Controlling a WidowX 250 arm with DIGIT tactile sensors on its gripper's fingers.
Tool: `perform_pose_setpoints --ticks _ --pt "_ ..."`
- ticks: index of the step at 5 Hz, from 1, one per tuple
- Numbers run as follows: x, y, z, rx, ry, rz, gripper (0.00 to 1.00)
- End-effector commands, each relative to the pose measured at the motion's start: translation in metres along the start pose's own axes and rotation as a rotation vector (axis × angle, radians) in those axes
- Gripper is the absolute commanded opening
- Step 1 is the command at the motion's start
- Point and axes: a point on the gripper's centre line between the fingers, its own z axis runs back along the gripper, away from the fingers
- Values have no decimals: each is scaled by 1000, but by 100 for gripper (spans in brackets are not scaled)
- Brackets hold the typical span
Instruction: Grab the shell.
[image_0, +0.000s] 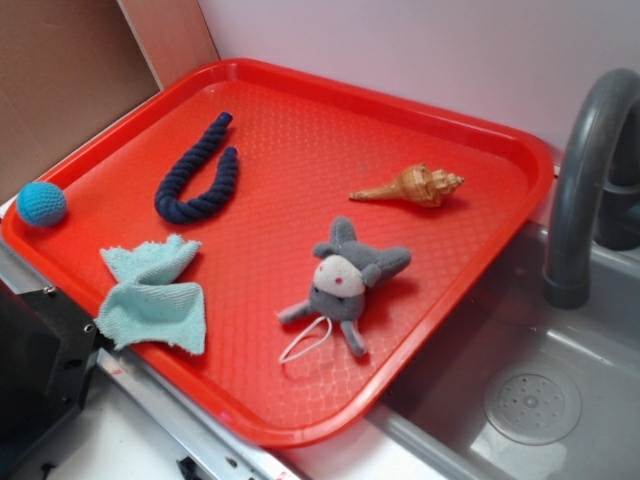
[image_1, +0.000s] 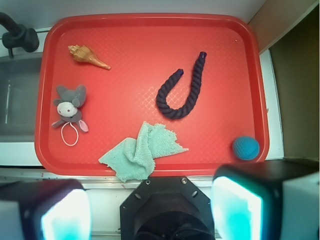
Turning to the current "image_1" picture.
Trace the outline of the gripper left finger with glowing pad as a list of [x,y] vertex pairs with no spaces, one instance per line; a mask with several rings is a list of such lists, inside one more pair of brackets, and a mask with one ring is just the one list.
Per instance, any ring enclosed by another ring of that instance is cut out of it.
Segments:
[[2,240],[90,240],[92,208],[75,179],[0,184]]

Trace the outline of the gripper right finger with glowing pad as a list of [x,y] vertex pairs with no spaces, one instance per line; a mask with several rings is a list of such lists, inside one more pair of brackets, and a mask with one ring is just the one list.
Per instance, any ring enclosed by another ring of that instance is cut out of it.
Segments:
[[224,240],[317,240],[320,164],[308,159],[220,166],[211,212]]

